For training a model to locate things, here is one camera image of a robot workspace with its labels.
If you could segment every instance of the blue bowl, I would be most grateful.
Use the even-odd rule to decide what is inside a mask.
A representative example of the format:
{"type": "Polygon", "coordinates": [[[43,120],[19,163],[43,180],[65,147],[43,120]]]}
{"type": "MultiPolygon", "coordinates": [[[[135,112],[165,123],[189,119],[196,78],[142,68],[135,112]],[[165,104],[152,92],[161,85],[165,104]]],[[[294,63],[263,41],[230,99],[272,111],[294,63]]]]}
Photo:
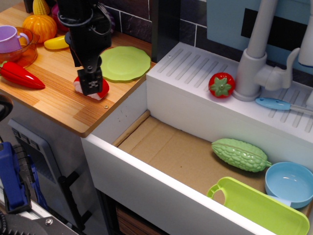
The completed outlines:
{"type": "Polygon", "coordinates": [[[276,163],[266,172],[265,190],[268,195],[290,201],[292,208],[302,208],[313,199],[313,174],[300,164],[276,163]]]}

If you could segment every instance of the toy bitter melon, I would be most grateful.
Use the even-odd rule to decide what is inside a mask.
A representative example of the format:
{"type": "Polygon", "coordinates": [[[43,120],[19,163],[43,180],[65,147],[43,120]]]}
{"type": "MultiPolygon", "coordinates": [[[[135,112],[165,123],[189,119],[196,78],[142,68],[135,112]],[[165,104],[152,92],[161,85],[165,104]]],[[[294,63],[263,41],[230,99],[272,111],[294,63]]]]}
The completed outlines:
{"type": "Polygon", "coordinates": [[[220,139],[212,143],[212,149],[223,161],[242,170],[259,172],[271,166],[260,148],[243,141],[220,139]]]}

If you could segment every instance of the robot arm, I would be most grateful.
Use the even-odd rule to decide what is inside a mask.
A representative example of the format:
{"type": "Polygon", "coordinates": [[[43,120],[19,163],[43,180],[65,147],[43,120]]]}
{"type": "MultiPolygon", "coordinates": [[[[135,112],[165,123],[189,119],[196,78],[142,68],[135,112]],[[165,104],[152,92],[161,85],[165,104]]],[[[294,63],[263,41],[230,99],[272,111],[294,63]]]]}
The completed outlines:
{"type": "Polygon", "coordinates": [[[66,42],[84,95],[102,91],[100,54],[111,46],[111,20],[98,0],[58,0],[59,21],[69,28],[66,42]]]}

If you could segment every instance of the yellow toy corn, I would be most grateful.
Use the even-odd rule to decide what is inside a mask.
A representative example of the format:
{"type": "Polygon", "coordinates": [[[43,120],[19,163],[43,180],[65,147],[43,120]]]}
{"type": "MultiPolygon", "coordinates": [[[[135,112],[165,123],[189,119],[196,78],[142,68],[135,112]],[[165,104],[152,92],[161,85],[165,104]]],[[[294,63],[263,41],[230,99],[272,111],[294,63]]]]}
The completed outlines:
{"type": "Polygon", "coordinates": [[[33,12],[34,15],[49,15],[50,8],[45,0],[34,0],[33,12]]]}

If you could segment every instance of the wooden countertop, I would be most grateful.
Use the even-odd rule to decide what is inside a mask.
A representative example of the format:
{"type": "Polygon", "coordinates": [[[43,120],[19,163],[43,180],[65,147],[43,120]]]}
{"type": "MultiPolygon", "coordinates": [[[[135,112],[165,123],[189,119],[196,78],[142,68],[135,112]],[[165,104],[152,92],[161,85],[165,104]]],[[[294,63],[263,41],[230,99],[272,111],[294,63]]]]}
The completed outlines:
{"type": "MultiPolygon", "coordinates": [[[[21,2],[0,13],[0,25],[21,27],[29,16],[21,2]]],[[[114,32],[112,47],[133,46],[144,50],[151,57],[151,44],[134,37],[114,32]]],[[[110,91],[98,101],[75,91],[73,81],[77,70],[69,49],[47,50],[37,44],[38,57],[26,69],[46,85],[43,90],[28,89],[0,77],[0,93],[43,115],[75,134],[86,137],[144,80],[127,83],[108,82],[110,91]]]]}

